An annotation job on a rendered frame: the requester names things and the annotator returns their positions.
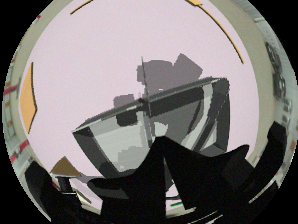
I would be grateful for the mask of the black spatula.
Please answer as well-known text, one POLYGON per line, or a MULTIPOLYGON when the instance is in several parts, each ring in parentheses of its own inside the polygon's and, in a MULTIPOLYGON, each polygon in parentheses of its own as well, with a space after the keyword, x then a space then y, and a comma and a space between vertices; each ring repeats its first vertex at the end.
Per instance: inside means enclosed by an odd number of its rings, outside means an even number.
POLYGON ((168 200, 172 200, 172 201, 181 200, 180 194, 177 194, 177 197, 166 197, 166 201, 168 200))

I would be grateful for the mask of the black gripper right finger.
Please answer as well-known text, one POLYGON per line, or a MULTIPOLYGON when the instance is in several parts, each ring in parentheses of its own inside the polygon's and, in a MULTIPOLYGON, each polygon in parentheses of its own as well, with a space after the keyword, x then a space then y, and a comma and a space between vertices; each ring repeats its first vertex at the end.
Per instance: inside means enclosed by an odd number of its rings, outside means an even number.
POLYGON ((173 177, 185 210, 194 208, 196 206, 194 202, 198 201, 205 188, 208 188, 210 180, 238 164, 239 160, 246 157, 250 147, 249 144, 243 144, 233 151, 208 157, 190 151, 180 143, 174 143, 168 136, 160 137, 165 163, 168 165, 170 176, 173 177))

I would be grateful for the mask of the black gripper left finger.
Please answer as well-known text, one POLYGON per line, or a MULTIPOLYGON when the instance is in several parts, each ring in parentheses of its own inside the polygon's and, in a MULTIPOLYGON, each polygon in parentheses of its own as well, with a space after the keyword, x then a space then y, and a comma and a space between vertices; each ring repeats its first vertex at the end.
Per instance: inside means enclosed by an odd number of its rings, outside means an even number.
MULTIPOLYGON (((116 201, 157 201, 161 213, 166 213, 164 148, 161 137, 153 140, 152 148, 132 175, 118 179, 93 179, 88 188, 97 197, 116 201)), ((104 200, 102 200, 104 201, 104 200)))

